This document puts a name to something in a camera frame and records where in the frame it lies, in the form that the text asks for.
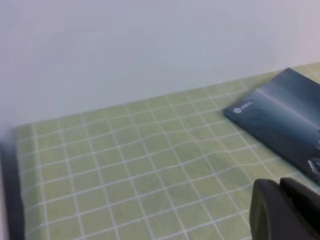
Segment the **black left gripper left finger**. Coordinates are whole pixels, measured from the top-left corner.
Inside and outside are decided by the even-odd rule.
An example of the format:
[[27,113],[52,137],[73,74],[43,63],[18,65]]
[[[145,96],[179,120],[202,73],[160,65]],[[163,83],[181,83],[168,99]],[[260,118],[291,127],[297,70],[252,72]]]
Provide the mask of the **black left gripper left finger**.
[[295,214],[280,181],[254,181],[249,225],[253,240],[315,240]]

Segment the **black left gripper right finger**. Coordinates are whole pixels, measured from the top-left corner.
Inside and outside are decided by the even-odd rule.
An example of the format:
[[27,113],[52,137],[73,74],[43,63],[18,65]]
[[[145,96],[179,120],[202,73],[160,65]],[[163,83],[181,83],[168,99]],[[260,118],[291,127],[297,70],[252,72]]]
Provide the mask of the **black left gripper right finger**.
[[305,229],[316,240],[319,240],[320,196],[293,178],[281,178],[279,185],[293,204],[294,213]]

